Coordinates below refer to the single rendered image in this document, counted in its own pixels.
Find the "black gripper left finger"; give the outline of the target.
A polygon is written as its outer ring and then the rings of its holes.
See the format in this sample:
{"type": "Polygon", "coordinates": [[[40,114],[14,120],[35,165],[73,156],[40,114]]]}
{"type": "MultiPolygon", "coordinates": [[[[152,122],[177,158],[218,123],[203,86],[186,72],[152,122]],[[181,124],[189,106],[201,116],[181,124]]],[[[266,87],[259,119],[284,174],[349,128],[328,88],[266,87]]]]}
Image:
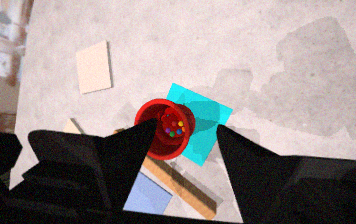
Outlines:
{"type": "Polygon", "coordinates": [[[93,168],[105,207],[123,209],[154,139],[151,118],[116,134],[99,137],[38,129],[27,135],[38,162],[72,163],[93,168]]]}

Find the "red cup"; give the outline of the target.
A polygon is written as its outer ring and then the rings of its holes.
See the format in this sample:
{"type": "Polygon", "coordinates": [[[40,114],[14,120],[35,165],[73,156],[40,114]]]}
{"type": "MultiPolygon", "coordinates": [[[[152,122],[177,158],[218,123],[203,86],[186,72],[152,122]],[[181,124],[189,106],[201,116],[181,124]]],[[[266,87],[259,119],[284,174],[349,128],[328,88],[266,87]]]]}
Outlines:
{"type": "Polygon", "coordinates": [[[157,119],[157,128],[147,155],[157,160],[170,160],[178,157],[187,147],[189,139],[195,130],[195,117],[192,111],[182,104],[167,99],[153,99],[146,102],[137,112],[134,126],[151,118],[157,119]],[[169,116],[167,116],[169,115],[169,116]],[[177,125],[172,126],[176,121],[177,125]],[[177,134],[179,121],[183,121],[185,132],[177,134]],[[171,137],[166,128],[175,132],[171,137]]]}

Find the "tan flat bar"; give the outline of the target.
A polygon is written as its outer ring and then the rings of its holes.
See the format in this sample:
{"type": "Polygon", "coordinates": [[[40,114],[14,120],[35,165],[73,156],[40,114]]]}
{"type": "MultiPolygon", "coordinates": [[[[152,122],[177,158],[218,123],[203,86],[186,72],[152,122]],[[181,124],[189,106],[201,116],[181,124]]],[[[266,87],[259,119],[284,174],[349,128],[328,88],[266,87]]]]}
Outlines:
{"type": "Polygon", "coordinates": [[[152,172],[207,220],[212,220],[216,215],[216,202],[163,160],[146,155],[142,166],[152,172]]]}

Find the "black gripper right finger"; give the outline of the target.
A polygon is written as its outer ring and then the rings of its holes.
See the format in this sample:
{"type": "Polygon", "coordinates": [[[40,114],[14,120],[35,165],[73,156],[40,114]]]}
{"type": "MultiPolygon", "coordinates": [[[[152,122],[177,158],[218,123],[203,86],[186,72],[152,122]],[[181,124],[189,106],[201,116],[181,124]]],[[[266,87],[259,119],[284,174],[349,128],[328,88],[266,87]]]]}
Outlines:
{"type": "Polygon", "coordinates": [[[216,135],[243,223],[266,224],[302,177],[356,181],[356,160],[280,156],[223,124],[216,135]]]}

